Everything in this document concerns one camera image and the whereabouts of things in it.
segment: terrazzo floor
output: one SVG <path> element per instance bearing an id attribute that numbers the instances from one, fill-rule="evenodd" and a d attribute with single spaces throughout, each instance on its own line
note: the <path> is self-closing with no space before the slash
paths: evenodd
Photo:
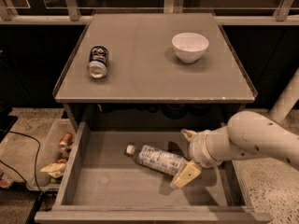
<path id="1" fill-rule="evenodd" d="M 14 108 L 9 115 L 18 117 L 18 120 L 11 131 L 32 135 L 43 145 L 51 124 L 63 113 L 60 108 Z M 299 111 L 293 110 L 282 126 L 299 134 Z M 0 159 L 29 180 L 34 174 L 36 150 L 36 141 L 9 133 L 0 144 Z M 273 218 L 272 224 L 299 223 L 298 171 L 271 158 L 236 161 L 235 165 L 241 171 L 256 212 L 269 213 Z M 22 182 L 15 172 L 1 163 L 0 171 L 16 182 Z M 0 189 L 0 223 L 25 223 L 35 198 L 36 195 L 30 192 Z"/>

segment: drawer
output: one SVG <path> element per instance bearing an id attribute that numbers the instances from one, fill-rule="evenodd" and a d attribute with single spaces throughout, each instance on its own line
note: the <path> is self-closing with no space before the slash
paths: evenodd
<path id="1" fill-rule="evenodd" d="M 182 189 L 172 177 L 124 155 L 128 144 L 171 149 L 188 157 L 188 141 L 176 129 L 91 129 L 88 112 L 50 212 L 40 223 L 268 223 L 255 213 L 232 162 L 202 174 Z"/>

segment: bottle cap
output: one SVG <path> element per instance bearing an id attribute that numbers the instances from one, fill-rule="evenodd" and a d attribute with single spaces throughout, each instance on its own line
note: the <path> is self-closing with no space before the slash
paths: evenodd
<path id="1" fill-rule="evenodd" d="M 92 61 L 89 63 L 90 74 L 93 78 L 102 78 L 106 75 L 107 69 L 103 63 Z"/>
<path id="2" fill-rule="evenodd" d="M 126 151 L 128 154 L 133 155 L 135 153 L 135 146 L 129 145 Z"/>

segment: wire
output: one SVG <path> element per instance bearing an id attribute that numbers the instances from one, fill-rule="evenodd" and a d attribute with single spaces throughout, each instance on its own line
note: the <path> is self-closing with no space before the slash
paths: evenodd
<path id="1" fill-rule="evenodd" d="M 14 132 L 14 131 L 6 131 L 6 130 L 2 130 L 2 129 L 0 129 L 0 132 L 3 132 L 3 133 L 15 133 L 15 134 L 18 134 L 18 135 L 21 135 L 21 136 L 24 136 L 24 137 L 27 137 L 27 138 L 31 138 L 31 139 L 37 141 L 38 147 L 37 147 L 37 151 L 36 151 L 35 171 L 34 171 L 34 173 L 35 173 L 35 182 L 36 182 L 36 186 L 37 186 L 38 190 L 44 193 L 44 191 L 41 189 L 41 187 L 39 187 L 38 182 L 37 182 L 37 177 L 36 177 L 36 163 L 37 163 L 37 157 L 38 157 L 38 153 L 39 153 L 39 149 L 40 149 L 40 142 L 36 138 L 34 138 L 33 136 L 30 136 L 30 135 L 25 134 L 25 133 L 19 133 L 19 132 Z M 0 160 L 0 162 L 2 162 L 7 168 L 10 168 L 14 172 L 16 172 L 24 180 L 24 182 L 27 183 L 26 179 L 17 170 L 15 170 L 14 168 L 12 168 L 11 166 L 7 165 L 6 163 L 4 163 L 1 160 Z"/>

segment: robotic hand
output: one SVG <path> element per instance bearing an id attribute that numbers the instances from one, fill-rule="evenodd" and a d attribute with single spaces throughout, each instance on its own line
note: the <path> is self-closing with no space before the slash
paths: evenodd
<path id="1" fill-rule="evenodd" d="M 192 160 L 204 168 L 218 166 L 223 161 L 262 156 L 299 167 L 299 135 L 254 112 L 236 113 L 229 119 L 227 126 L 214 131 L 182 132 L 190 141 Z"/>

